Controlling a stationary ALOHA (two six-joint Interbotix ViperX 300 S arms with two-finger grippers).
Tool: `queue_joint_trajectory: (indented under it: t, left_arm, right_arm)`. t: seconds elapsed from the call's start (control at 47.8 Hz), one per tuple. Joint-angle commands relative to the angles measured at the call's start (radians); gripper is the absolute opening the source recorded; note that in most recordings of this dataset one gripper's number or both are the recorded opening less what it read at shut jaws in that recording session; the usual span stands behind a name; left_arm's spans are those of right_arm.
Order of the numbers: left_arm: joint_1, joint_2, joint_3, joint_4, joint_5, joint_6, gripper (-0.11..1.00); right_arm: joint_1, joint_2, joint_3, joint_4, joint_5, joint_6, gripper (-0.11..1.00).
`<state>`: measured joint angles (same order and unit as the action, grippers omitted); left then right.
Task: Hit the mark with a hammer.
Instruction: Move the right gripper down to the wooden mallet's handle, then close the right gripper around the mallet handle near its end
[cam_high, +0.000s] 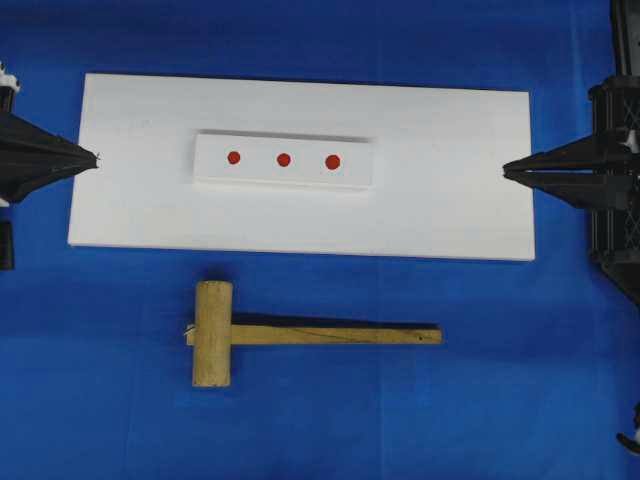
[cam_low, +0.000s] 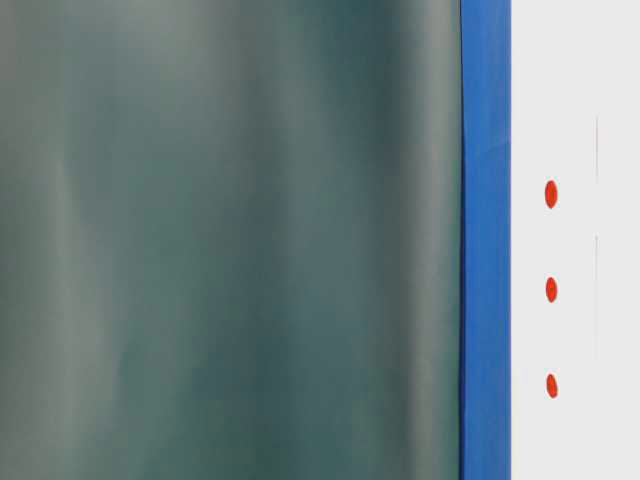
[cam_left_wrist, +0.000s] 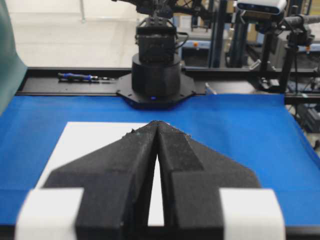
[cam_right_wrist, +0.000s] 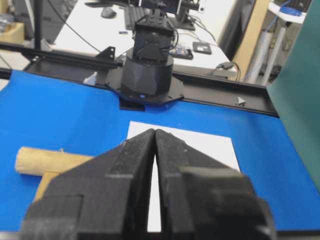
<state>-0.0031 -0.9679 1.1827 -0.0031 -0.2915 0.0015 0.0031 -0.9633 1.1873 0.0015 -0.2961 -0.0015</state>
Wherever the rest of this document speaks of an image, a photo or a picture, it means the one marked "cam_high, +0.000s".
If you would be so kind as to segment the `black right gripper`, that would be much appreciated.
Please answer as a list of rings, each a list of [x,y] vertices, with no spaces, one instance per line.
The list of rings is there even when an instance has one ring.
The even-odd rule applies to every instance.
[[[590,89],[592,133],[503,166],[504,177],[591,214],[601,264],[639,262],[639,78],[611,76]],[[595,174],[538,173],[593,170]]]

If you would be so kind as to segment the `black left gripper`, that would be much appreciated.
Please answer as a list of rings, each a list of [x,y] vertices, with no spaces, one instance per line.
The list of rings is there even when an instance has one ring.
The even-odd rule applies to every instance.
[[[63,137],[49,133],[12,114],[15,95],[20,91],[20,83],[14,75],[6,72],[1,63],[1,154],[35,154],[47,160],[61,157],[69,164],[36,173],[1,178],[1,269],[15,268],[14,242],[11,221],[7,208],[19,203],[31,192],[51,183],[96,169],[96,154],[82,148]]]

